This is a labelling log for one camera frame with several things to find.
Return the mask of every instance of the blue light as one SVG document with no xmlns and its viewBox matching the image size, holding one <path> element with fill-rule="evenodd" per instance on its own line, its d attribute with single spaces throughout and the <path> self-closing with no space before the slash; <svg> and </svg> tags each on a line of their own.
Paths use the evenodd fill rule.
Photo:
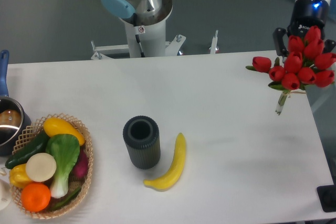
<svg viewBox="0 0 336 224">
<path fill-rule="evenodd" d="M 319 6 L 321 5 L 320 2 L 316 3 L 316 4 L 313 4 L 314 8 L 317 9 Z"/>
</svg>

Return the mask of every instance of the wicker basket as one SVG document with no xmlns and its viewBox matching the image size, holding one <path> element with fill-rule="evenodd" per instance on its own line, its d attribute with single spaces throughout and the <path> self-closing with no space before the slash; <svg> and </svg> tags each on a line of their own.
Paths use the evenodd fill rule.
<svg viewBox="0 0 336 224">
<path fill-rule="evenodd" d="M 90 133 L 88 129 L 85 127 L 85 125 L 78 120 L 77 118 L 65 114 L 54 114 L 54 115 L 48 115 L 46 117 L 43 117 L 39 120 L 36 120 L 35 123 L 33 123 L 31 126 L 26 127 L 25 130 L 23 130 L 22 134 L 19 136 L 18 140 L 16 141 L 16 145 L 13 150 L 13 154 L 16 153 L 18 150 L 23 148 L 27 143 L 29 143 L 42 129 L 43 124 L 47 118 L 62 118 L 68 121 L 72 126 L 74 126 L 80 133 L 83 134 L 86 142 L 84 145 L 84 152 L 87 154 L 89 159 L 89 170 L 88 174 L 84 179 L 78 179 L 75 176 L 71 175 L 69 176 L 69 192 L 72 192 L 75 190 L 78 186 L 81 186 L 81 191 L 77 195 L 75 199 L 70 201 L 67 205 L 62 207 L 59 210 L 56 211 L 48 211 L 43 210 L 41 212 L 30 212 L 27 211 L 21 203 L 20 197 L 21 197 L 21 191 L 22 189 L 15 187 L 13 185 L 10 185 L 11 192 L 12 192 L 12 198 L 14 203 L 19 207 L 19 209 L 24 212 L 26 215 L 31 216 L 34 219 L 51 219 L 56 218 L 61 215 L 66 214 L 67 212 L 73 210 L 85 197 L 85 195 L 88 192 L 88 189 L 91 184 L 91 178 L 92 178 L 92 167 L 93 167 L 93 150 L 92 150 L 92 141 L 90 137 Z M 54 199 L 52 198 L 50 202 L 58 202 L 61 199 Z"/>
</svg>

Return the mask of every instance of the toy banana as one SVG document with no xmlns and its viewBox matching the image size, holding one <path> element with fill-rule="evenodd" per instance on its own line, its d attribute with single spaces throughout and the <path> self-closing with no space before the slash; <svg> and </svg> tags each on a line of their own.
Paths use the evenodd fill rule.
<svg viewBox="0 0 336 224">
<path fill-rule="evenodd" d="M 171 188 L 179 179 L 182 174 L 186 155 L 186 142 L 184 135 L 180 133 L 175 142 L 175 151 L 173 162 L 169 170 L 159 178 L 154 180 L 144 180 L 145 186 L 152 187 L 159 191 L 165 191 Z"/>
</svg>

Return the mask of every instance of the yellow bell pepper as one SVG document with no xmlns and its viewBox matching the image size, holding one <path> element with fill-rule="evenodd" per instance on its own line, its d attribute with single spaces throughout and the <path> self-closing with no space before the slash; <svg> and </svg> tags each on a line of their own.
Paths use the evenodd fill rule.
<svg viewBox="0 0 336 224">
<path fill-rule="evenodd" d="M 17 165 L 9 171 L 9 182 L 18 188 L 25 188 L 33 182 L 26 173 L 26 164 Z"/>
</svg>

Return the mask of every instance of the table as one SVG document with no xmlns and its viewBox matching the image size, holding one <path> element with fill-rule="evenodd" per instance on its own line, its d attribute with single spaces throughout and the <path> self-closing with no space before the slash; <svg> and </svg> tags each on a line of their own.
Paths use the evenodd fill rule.
<svg viewBox="0 0 336 224">
<path fill-rule="evenodd" d="M 278 116 L 279 91 L 245 69 L 274 51 L 10 65 L 9 95 L 32 121 L 67 113 L 81 119 L 94 148 L 93 180 L 83 202 L 48 223 L 275 223 L 328 219 L 316 188 L 332 178 L 306 95 L 293 94 Z M 125 123 L 146 115 L 160 129 L 161 159 L 135 168 Z M 175 138 L 187 140 L 177 184 L 142 184 L 165 173 Z M 0 165 L 5 163 L 0 158 Z M 10 204 L 0 223 L 40 223 Z"/>
</svg>

